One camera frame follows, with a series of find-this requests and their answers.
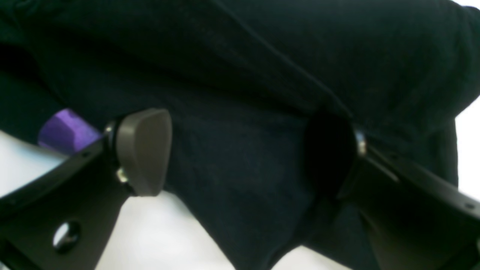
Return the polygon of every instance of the navy clothing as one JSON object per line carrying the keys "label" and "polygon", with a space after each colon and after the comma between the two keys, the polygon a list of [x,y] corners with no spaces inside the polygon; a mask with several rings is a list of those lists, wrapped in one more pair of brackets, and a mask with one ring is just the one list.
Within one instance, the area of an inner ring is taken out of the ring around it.
{"label": "navy clothing", "polygon": [[477,9],[449,0],[7,0],[0,9],[0,61],[10,61],[0,129],[33,143],[60,108],[100,129],[119,114],[168,109],[166,189],[236,269],[270,269],[299,245],[378,269],[359,213],[331,205],[306,176],[303,137],[318,110],[458,182],[454,119],[480,91]]}

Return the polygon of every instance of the metal bolt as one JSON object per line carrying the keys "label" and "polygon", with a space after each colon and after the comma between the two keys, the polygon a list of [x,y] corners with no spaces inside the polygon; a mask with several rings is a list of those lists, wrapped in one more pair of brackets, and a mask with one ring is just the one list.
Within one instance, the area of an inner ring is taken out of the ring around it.
{"label": "metal bolt", "polygon": [[120,167],[120,169],[118,169],[118,171],[117,171],[117,177],[118,177],[118,179],[120,180],[120,182],[122,182],[122,183],[128,182],[128,178],[127,178],[127,176],[125,175],[125,171],[123,170],[122,167]]}
{"label": "metal bolt", "polygon": [[365,138],[365,135],[360,131],[356,131],[355,138],[357,140],[358,154],[361,156],[365,156],[367,154],[367,140]]}

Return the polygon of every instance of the hole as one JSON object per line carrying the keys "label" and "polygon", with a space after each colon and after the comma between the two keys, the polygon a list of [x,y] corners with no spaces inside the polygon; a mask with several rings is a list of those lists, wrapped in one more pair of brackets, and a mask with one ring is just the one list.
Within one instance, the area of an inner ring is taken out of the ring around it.
{"label": "hole", "polygon": [[468,208],[468,209],[475,209],[475,206],[471,203],[466,203],[465,207]]}
{"label": "hole", "polygon": [[80,225],[77,222],[62,224],[53,236],[53,247],[58,253],[71,250],[80,239]]}
{"label": "hole", "polygon": [[0,270],[10,270],[10,269],[0,261]]}

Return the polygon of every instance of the black fabric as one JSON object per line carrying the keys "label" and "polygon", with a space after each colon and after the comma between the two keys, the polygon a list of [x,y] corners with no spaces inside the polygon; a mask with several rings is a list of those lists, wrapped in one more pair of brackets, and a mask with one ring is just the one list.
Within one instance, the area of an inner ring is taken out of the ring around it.
{"label": "black fabric", "polygon": [[52,96],[12,17],[13,1],[0,1],[0,130],[36,144],[42,125],[64,108]]}
{"label": "black fabric", "polygon": [[[269,269],[298,245],[378,269],[358,212],[331,205],[305,175],[304,131],[320,109],[457,184],[454,118],[479,95],[476,9],[448,0],[9,3],[5,21],[43,81],[0,85],[0,128],[33,142],[33,126],[9,123],[41,121],[7,102],[32,95],[45,97],[33,107],[63,104],[97,128],[169,109],[166,189],[239,270]],[[32,94],[3,90],[15,87]]]}

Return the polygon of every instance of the purple fabric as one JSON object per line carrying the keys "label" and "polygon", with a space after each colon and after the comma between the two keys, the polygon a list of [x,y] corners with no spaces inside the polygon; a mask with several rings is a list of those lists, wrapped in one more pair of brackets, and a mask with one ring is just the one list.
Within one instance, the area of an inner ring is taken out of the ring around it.
{"label": "purple fabric", "polygon": [[64,109],[43,125],[38,135],[38,145],[65,155],[73,155],[101,136],[97,129],[71,109]]}

